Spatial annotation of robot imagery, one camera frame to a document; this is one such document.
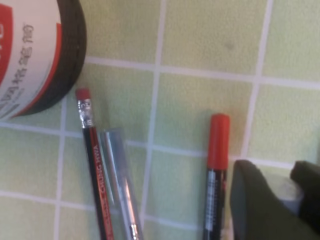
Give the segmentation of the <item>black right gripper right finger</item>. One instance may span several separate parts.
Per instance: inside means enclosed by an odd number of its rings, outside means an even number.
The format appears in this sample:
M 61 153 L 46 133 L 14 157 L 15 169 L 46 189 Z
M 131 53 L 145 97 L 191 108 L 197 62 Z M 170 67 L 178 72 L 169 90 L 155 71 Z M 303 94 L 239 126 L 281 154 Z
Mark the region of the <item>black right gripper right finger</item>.
M 315 232 L 320 231 L 320 166 L 307 161 L 296 161 L 290 178 L 304 193 L 299 217 Z

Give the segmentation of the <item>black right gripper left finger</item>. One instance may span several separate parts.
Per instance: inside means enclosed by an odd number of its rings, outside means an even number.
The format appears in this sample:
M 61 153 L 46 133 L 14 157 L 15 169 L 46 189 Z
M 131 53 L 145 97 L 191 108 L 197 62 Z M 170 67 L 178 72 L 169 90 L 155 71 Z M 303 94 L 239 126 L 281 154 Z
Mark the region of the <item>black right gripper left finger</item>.
M 233 165 L 230 210 L 236 240 L 318 240 L 306 222 L 276 197 L 262 172 L 248 160 Z

